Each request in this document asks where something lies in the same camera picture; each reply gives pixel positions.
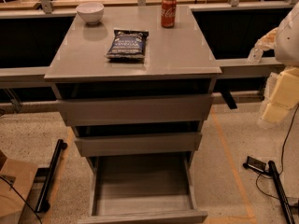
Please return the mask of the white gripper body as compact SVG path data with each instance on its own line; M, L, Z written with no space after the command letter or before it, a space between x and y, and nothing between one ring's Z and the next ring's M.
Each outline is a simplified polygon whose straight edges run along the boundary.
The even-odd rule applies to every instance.
M276 43L276 35L277 35L278 28L274 28L269 31L267 34L262 36L256 43L255 47L257 49L268 51L275 47Z

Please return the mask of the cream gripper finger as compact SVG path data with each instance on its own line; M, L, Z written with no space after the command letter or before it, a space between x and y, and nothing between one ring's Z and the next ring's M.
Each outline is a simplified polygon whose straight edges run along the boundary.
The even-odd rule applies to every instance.
M290 109L281 104L262 102L258 122L261 125L279 125L289 112Z
M285 69L278 75L269 105L291 110L299 103L299 68Z

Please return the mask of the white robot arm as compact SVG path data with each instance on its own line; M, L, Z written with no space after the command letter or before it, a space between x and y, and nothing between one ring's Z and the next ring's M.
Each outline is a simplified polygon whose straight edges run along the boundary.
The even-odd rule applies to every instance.
M286 66L277 77L259 121L261 126L271 127L280 124L299 104L299 3L277 28L260 38L254 48L272 49L276 60Z

